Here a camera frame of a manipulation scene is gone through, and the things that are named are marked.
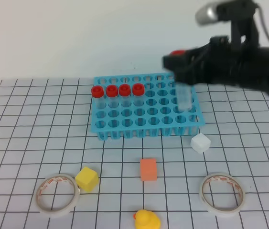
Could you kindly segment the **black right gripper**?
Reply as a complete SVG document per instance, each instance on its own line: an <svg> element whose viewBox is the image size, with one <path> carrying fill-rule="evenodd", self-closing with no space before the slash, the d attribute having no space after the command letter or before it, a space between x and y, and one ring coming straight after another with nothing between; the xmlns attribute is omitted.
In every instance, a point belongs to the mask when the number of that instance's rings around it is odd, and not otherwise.
<svg viewBox="0 0 269 229"><path fill-rule="evenodd" d="M246 86L240 72L246 44L234 49L227 36L213 37L199 48L175 50L163 56L164 69L174 74L177 83Z"/></svg>

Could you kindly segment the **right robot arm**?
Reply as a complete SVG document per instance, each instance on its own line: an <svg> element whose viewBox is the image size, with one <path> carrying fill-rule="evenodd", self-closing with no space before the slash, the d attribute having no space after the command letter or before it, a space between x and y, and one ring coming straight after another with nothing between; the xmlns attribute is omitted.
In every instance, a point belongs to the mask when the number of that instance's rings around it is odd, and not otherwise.
<svg viewBox="0 0 269 229"><path fill-rule="evenodd" d="M164 56L162 63L178 83L238 86L269 95L269 48L242 44L235 51L228 37L213 37L202 47Z"/></svg>

